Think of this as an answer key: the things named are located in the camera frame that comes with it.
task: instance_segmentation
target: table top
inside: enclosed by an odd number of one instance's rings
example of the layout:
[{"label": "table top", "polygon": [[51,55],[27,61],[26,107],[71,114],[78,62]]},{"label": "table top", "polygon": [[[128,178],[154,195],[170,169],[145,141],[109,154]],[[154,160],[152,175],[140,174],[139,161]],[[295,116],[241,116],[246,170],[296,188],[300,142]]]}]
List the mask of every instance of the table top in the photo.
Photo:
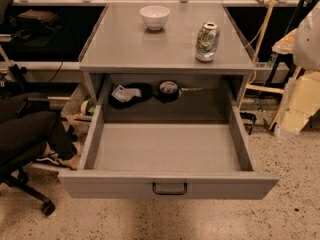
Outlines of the table top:
[{"label": "table top", "polygon": [[[171,13],[161,31],[144,25],[140,9],[162,5]],[[221,29],[214,60],[195,58],[196,38],[206,21]],[[254,65],[220,4],[180,2],[111,3],[103,16],[80,69],[109,73],[246,74]]]}]

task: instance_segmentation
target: white tag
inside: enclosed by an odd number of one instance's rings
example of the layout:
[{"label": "white tag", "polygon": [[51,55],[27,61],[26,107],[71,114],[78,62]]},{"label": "white tag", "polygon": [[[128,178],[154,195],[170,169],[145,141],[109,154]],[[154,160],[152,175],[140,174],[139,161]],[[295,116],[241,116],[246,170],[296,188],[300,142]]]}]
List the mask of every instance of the white tag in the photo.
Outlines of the white tag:
[{"label": "white tag", "polygon": [[141,97],[141,90],[137,88],[126,89],[122,85],[119,85],[111,94],[114,98],[120,102],[128,102],[133,97]]}]

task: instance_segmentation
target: person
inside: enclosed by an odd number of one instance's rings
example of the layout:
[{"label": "person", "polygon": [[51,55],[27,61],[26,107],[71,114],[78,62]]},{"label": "person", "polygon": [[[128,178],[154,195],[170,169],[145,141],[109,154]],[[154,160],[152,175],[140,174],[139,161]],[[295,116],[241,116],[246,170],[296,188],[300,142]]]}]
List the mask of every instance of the person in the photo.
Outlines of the person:
[{"label": "person", "polygon": [[32,102],[29,102],[23,116],[17,117],[17,111],[24,104],[26,97],[46,98],[42,93],[26,93],[0,100],[1,160],[40,143],[39,156],[35,162],[76,170],[80,156],[56,112],[35,109]]}]

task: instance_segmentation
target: black pants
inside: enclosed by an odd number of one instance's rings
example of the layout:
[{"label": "black pants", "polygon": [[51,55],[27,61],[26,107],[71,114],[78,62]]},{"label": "black pants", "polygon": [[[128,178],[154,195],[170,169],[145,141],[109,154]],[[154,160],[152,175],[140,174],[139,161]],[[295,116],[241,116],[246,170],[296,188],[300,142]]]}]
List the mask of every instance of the black pants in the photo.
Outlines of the black pants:
[{"label": "black pants", "polygon": [[39,93],[18,95],[0,100],[0,161],[5,161],[39,143],[39,154],[46,149],[46,142],[62,160],[73,157],[75,148],[67,135],[60,116],[55,112],[33,112],[31,106],[25,115],[17,118],[24,97],[43,97]]}]

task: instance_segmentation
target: soda can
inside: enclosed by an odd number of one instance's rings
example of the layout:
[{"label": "soda can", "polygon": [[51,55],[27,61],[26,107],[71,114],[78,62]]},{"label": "soda can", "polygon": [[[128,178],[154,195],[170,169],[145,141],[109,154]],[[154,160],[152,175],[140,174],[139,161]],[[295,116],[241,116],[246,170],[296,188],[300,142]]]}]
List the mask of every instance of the soda can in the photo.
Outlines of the soda can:
[{"label": "soda can", "polygon": [[205,22],[197,36],[196,58],[212,61],[218,47],[220,28],[213,22]]}]

